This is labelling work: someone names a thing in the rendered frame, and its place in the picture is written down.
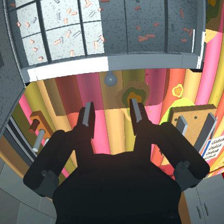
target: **cabinet handle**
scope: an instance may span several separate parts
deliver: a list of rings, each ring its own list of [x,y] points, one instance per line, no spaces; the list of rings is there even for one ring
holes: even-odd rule
[[[196,207],[197,207],[197,211],[199,212],[199,217],[201,218],[201,212],[200,212],[198,206],[196,206]]]
[[[204,203],[204,206],[205,206],[205,209],[206,209],[207,216],[209,216],[209,214],[208,214],[208,207],[206,206],[205,203]]]

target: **brown cylinder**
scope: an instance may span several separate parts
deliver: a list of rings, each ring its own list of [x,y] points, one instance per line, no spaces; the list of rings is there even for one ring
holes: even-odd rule
[[[34,134],[38,125],[39,125],[39,120],[34,119],[32,122],[32,125],[30,126],[29,133]]]

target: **cabinet door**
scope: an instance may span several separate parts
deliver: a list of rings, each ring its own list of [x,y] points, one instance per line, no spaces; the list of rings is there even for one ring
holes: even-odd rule
[[[184,191],[184,194],[187,202],[191,223],[206,224],[197,189],[195,187],[188,188]]]
[[[206,224],[223,224],[224,179],[222,174],[202,180],[196,188],[199,193]]]

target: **gray tile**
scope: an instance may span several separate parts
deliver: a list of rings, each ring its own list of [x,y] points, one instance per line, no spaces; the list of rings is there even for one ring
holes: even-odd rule
[[[168,51],[171,52],[192,52],[193,33],[189,36],[189,32],[183,30],[186,28],[196,29],[196,24],[174,22],[175,32],[172,32],[172,22],[168,23]],[[187,42],[181,42],[182,39],[187,39]]]
[[[40,64],[48,61],[41,33],[25,37],[22,41],[29,65]]]
[[[180,9],[183,10],[183,17],[181,17]],[[184,0],[168,1],[168,20],[196,24],[197,1],[194,1],[194,3],[188,3]]]
[[[164,0],[125,0],[127,19],[155,19],[165,20]]]
[[[5,162],[4,162],[4,160],[0,157],[0,174],[1,174],[1,172],[2,172],[2,169],[3,169],[4,165],[5,165]]]
[[[51,218],[51,224],[55,224],[56,223],[56,219]]]
[[[41,32],[37,16],[36,3],[32,3],[30,5],[27,5],[26,7],[12,11],[9,13],[9,16],[11,20],[14,37],[18,36],[25,37]],[[36,17],[37,20],[35,23],[32,23],[34,17]]]
[[[51,217],[57,218],[55,206],[53,202],[49,200],[47,197],[41,197],[41,203],[39,204],[39,211]]]
[[[159,22],[160,25],[154,27],[153,24]],[[164,51],[164,21],[146,20],[146,19],[128,19],[128,51],[142,52],[142,51]],[[148,38],[146,41],[139,42],[139,36],[146,36],[146,34],[155,35],[155,38]]]
[[[6,0],[6,7],[11,11],[13,9],[16,9],[19,6],[22,6],[22,5],[32,2],[32,1],[33,0]]]
[[[67,13],[71,8],[71,12],[77,12],[76,15]],[[78,3],[76,0],[60,0],[56,3],[54,0],[41,0],[41,10],[43,15],[44,27],[46,30],[65,26],[64,18],[68,18],[68,24],[80,23],[78,14]],[[57,20],[57,13],[60,12],[61,20]]]
[[[113,0],[106,3],[101,3],[100,0],[91,0],[91,5],[86,8],[86,2],[81,1],[81,11],[83,22],[90,22],[96,20],[108,21],[115,19],[125,19],[124,14],[124,1]],[[90,13],[94,11],[93,17],[89,17]]]
[[[0,175],[0,188],[32,208],[39,209],[41,197],[28,188],[23,179],[7,164]]]
[[[83,26],[88,55],[127,52],[126,24],[124,19],[84,23]],[[106,41],[99,43],[98,49],[95,49],[94,41],[98,41],[101,35],[103,35]]]
[[[16,224],[51,224],[51,217],[21,203]]]
[[[65,37],[67,30],[71,31],[69,38]],[[73,35],[78,31],[81,31],[80,24],[69,25],[67,27],[57,28],[46,32],[52,60],[70,58],[71,50],[74,51],[72,57],[85,55],[83,48],[82,34],[79,34],[75,39],[73,38]],[[60,37],[63,37],[64,43],[54,45],[54,42],[60,39]]]
[[[0,189],[0,223],[16,224],[20,201]]]

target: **gray cabinet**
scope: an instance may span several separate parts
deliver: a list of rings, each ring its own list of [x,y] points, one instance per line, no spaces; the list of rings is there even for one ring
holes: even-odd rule
[[[222,174],[202,180],[196,187],[206,224],[224,223],[224,179]]]
[[[184,191],[192,224],[206,224],[196,187]]]

